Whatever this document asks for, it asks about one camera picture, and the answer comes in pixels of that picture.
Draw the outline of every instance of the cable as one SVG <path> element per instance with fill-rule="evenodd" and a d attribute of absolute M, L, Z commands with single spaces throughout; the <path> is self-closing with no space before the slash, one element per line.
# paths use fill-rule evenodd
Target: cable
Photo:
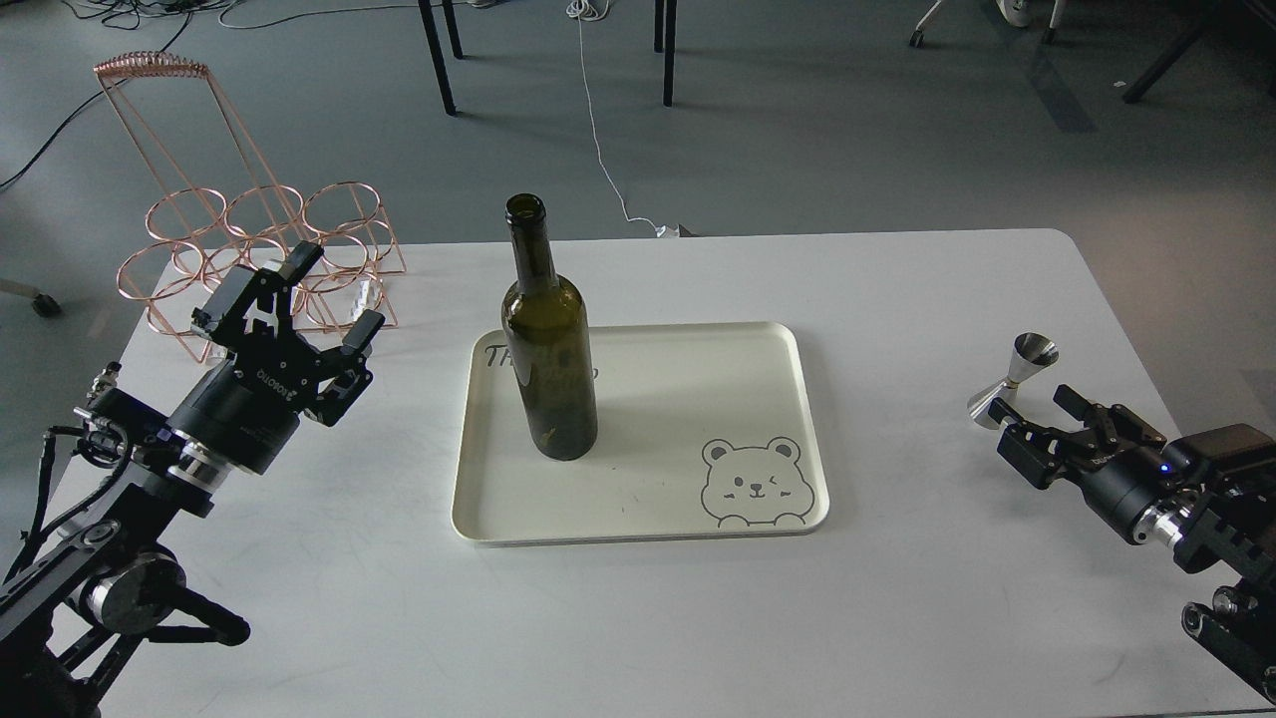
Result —
<path fill-rule="evenodd" d="M 217 15 L 217 24 L 219 24 L 219 26 L 222 26 L 222 27 L 225 27 L 227 29 L 262 29 L 262 28 L 274 27 L 277 24 L 283 24 L 286 22 L 295 20 L 295 19 L 299 19 L 299 18 L 309 18 L 310 15 L 334 15 L 337 13 L 361 13 L 361 11 L 365 11 L 365 10 L 397 10 L 397 9 L 401 9 L 401 8 L 416 8 L 417 6 L 417 5 L 367 5 L 367 6 L 362 6 L 362 8 L 341 8 L 341 9 L 337 9 L 337 10 L 311 10 L 309 13 L 297 13 L 296 15 L 288 15 L 286 18 L 279 18 L 277 20 L 272 20 L 272 22 L 263 23 L 263 24 L 259 24 L 259 26 L 231 26 L 231 24 L 226 24 L 226 14 L 230 13 L 231 10 L 234 10 L 235 8 L 237 8 L 239 5 L 242 5 L 242 4 L 244 4 L 244 0 L 235 0 L 234 3 L 231 3 L 230 8 L 226 8 L 225 10 L 221 11 L 221 14 Z"/>
<path fill-rule="evenodd" d="M 143 18 L 167 18 L 184 13 L 219 10 L 234 5 L 236 1 L 239 0 L 154 0 L 149 3 L 140 0 L 77 0 L 75 5 L 71 5 L 70 1 L 61 0 L 61 4 L 66 5 L 78 19 L 96 19 L 105 27 L 133 31 L 142 26 Z M 89 11 L 82 15 L 75 9 L 77 5 Z M 131 26 L 115 24 L 117 18 L 128 17 L 133 18 Z"/>
<path fill-rule="evenodd" d="M 596 0 L 572 0 L 567 5 L 567 17 L 573 20 L 582 20 L 587 23 L 598 22 L 606 18 L 607 13 L 611 11 L 611 0 L 604 0 L 606 5 L 604 5 L 601 10 L 593 6 L 595 1 Z"/>
<path fill-rule="evenodd" d="M 195 13 L 186 13 L 186 19 L 182 20 L 181 27 L 177 28 L 177 32 L 174 33 L 174 36 L 168 40 L 168 42 L 165 42 L 163 47 L 160 48 L 161 52 L 163 52 L 168 47 L 172 47 L 172 43 L 176 42 L 179 37 L 181 37 L 181 33 L 186 32 L 186 28 L 190 27 L 190 19 L 193 17 L 195 17 Z M 128 82 L 128 79 L 117 84 L 122 85 L 125 82 Z M 41 156 L 43 156 L 45 150 L 48 149 L 48 145 L 52 144 L 55 139 L 57 139 L 57 135 L 61 134 L 64 129 L 66 129 L 66 125 L 69 125 L 71 120 L 74 120 L 80 112 L 83 112 L 84 108 L 88 107 L 91 102 L 93 102 L 101 96 L 102 91 L 98 89 L 97 92 L 93 93 L 92 97 L 82 102 L 79 107 L 75 107 L 75 110 L 73 110 L 70 115 L 66 115 L 66 119 L 63 120 L 63 124 L 57 125 L 57 129 L 54 130 L 54 134 L 48 135 L 48 139 L 46 139 L 45 143 L 40 145 L 40 149 L 36 150 L 36 154 L 26 165 L 23 165 L 20 170 L 18 170 L 18 173 L 0 182 L 0 193 L 13 186 L 15 181 L 20 180 L 22 176 L 27 173 L 27 170 L 29 170 L 36 163 L 36 161 L 40 159 Z"/>
<path fill-rule="evenodd" d="M 31 519 L 31 531 L 22 533 L 22 550 L 9 566 L 5 574 L 5 583 L 24 571 L 36 561 L 36 553 L 45 545 L 40 538 L 45 525 L 45 513 L 48 510 L 48 495 L 54 486 L 54 449 L 59 436 L 84 436 L 84 430 L 79 427 L 48 427 L 45 431 L 42 449 L 40 451 L 40 474 L 36 485 L 36 513 Z"/>
<path fill-rule="evenodd" d="M 578 11 L 577 15 L 572 15 L 574 8 Z M 648 219 L 647 217 L 629 216 L 629 207 L 625 204 L 625 196 L 620 194 L 620 187 L 616 186 L 615 180 L 611 179 L 611 172 L 607 171 L 607 165 L 604 163 L 602 161 L 602 144 L 598 142 L 598 122 L 593 117 L 593 96 L 590 93 L 590 75 L 584 69 L 584 23 L 601 20 L 602 18 L 607 17 L 607 11 L 610 9 L 611 9 L 611 0 L 607 0 L 607 5 L 602 9 L 601 13 L 598 13 L 598 10 L 592 6 L 591 0 L 572 0 L 572 4 L 568 5 L 567 10 L 567 14 L 569 17 L 577 19 L 575 29 L 577 34 L 579 34 L 581 38 L 581 79 L 584 80 L 584 101 L 586 105 L 590 107 L 590 130 L 593 133 L 593 147 L 595 149 L 598 150 L 598 166 L 602 167 L 602 173 L 604 176 L 607 177 L 607 184 L 611 185 L 611 190 L 615 191 L 616 198 L 620 199 L 620 210 L 624 213 L 625 221 L 647 222 L 648 224 L 651 224 L 651 230 L 656 232 L 656 236 L 660 236 L 661 228 L 656 226 L 656 222 Z"/>
<path fill-rule="evenodd" d="M 66 511 L 63 511 L 60 517 L 57 517 L 56 519 L 50 522 L 48 525 L 42 528 L 36 537 L 36 541 L 40 542 L 38 546 L 42 546 L 46 541 L 48 541 L 48 538 L 54 536 L 54 532 L 56 532 L 59 527 L 69 522 L 73 517 L 75 517 L 80 511 L 84 511 L 85 509 L 92 506 L 94 502 L 97 502 L 98 499 L 102 499 L 106 495 L 106 492 L 111 491 L 111 488 L 115 487 L 115 485 L 120 481 L 120 477 L 124 476 L 124 471 L 129 468 L 129 463 L 133 455 L 133 440 L 129 437 L 128 432 L 120 432 L 120 434 L 124 437 L 124 448 L 120 451 L 119 463 L 115 465 L 115 469 L 111 472 L 111 476 L 103 480 L 102 483 L 96 490 L 93 490 L 93 494 L 82 499 L 79 504 L 77 504 L 75 506 L 71 506 Z"/>
<path fill-rule="evenodd" d="M 311 15 L 334 15 L 337 13 L 362 13 L 362 11 L 366 11 L 366 10 L 401 10 L 401 9 L 404 9 L 404 8 L 412 8 L 412 9 L 419 8 L 419 5 L 416 5 L 416 4 L 412 4 L 412 5 L 365 5 L 365 6 L 361 6 L 361 8 L 338 8 L 338 9 L 334 9 L 334 10 L 310 10 L 308 13 L 297 13 L 296 15 L 288 15 L 286 18 L 279 18 L 277 20 L 271 20 L 268 23 L 262 23 L 262 24 L 258 24 L 258 26 L 232 26 L 232 24 L 226 24 L 226 15 L 231 10 L 234 10 L 235 8 L 242 5 L 246 1 L 248 0 L 231 0 L 230 6 L 226 8 L 225 10 L 222 10 L 217 15 L 217 24 L 219 24 L 219 26 L 222 26 L 222 27 L 225 27 L 227 29 L 263 29 L 263 28 L 268 28 L 268 27 L 274 27 L 277 24 L 283 24 L 283 23 L 287 23 L 287 22 L 291 22 L 291 20 L 296 20 L 296 19 L 300 19 L 300 18 L 309 18 Z M 457 3 L 453 3 L 453 4 L 454 5 L 470 5 L 471 8 L 475 8 L 475 9 L 478 9 L 478 10 L 484 10 L 484 9 L 487 9 L 487 8 L 491 6 L 491 5 L 486 5 L 486 4 L 485 5 L 477 5 L 477 4 L 467 1 L 467 0 L 458 0 Z M 441 3 L 433 3 L 430 6 L 431 8 L 441 8 L 443 4 Z"/>

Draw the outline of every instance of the black chair leg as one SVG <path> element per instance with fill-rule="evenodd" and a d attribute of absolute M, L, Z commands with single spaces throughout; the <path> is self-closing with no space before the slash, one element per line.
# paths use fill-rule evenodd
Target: black chair leg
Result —
<path fill-rule="evenodd" d="M 434 24 L 430 0 L 416 0 L 421 9 L 421 22 L 425 24 L 425 40 L 430 45 L 430 59 L 434 61 L 434 77 L 439 80 L 439 94 L 443 97 L 443 111 L 457 115 L 457 105 L 452 101 L 452 83 L 448 82 L 448 68 L 443 65 L 443 47 L 439 45 L 439 28 Z"/>
<path fill-rule="evenodd" d="M 665 1 L 665 106 L 674 106 L 674 37 L 678 29 L 678 0 Z"/>
<path fill-rule="evenodd" d="M 464 60 L 466 54 L 461 50 L 461 34 L 457 32 L 457 11 L 452 8 L 452 0 L 443 0 L 443 22 L 448 26 L 448 40 L 452 42 L 452 56 Z"/>
<path fill-rule="evenodd" d="M 1215 0 L 1213 4 L 1206 8 L 1205 11 L 1201 13 L 1201 17 L 1197 18 L 1191 27 L 1179 33 L 1176 38 L 1174 38 L 1174 42 L 1165 48 L 1165 52 L 1161 52 L 1161 56 L 1143 71 L 1142 77 L 1134 80 L 1134 84 L 1129 85 L 1129 89 L 1127 89 L 1120 98 L 1131 105 L 1142 99 L 1143 93 L 1147 92 L 1156 83 L 1156 80 L 1161 79 L 1165 70 L 1170 69 L 1170 65 L 1176 62 L 1178 59 L 1187 52 L 1188 47 L 1201 38 L 1205 31 L 1210 27 L 1210 23 L 1213 22 L 1219 9 L 1222 8 L 1222 4 L 1226 1 L 1228 0 Z"/>

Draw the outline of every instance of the screw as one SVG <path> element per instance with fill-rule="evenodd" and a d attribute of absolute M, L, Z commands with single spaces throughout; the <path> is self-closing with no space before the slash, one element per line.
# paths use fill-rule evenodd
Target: screw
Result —
<path fill-rule="evenodd" d="M 1201 612 L 1196 604 L 1189 604 L 1183 610 L 1183 627 L 1193 636 L 1201 635 Z"/>
<path fill-rule="evenodd" d="M 1234 588 L 1221 587 L 1213 592 L 1213 611 L 1222 616 L 1242 617 L 1257 606 L 1253 597 Z"/>

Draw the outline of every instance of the bottle neck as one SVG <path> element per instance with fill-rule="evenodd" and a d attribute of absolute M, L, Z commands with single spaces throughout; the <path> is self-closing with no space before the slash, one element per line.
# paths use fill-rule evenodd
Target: bottle neck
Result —
<path fill-rule="evenodd" d="M 545 205 L 531 194 L 510 198 L 505 209 L 509 236 L 514 244 L 514 267 L 518 269 L 518 289 L 535 293 L 558 286 L 550 238 L 545 231 Z"/>

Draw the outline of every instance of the bottle mouth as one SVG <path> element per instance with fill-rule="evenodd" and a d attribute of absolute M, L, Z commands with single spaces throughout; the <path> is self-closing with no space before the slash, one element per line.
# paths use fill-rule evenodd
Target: bottle mouth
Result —
<path fill-rule="evenodd" d="M 505 221 L 527 224 L 545 219 L 545 203 L 535 194 L 516 194 L 505 201 Z"/>

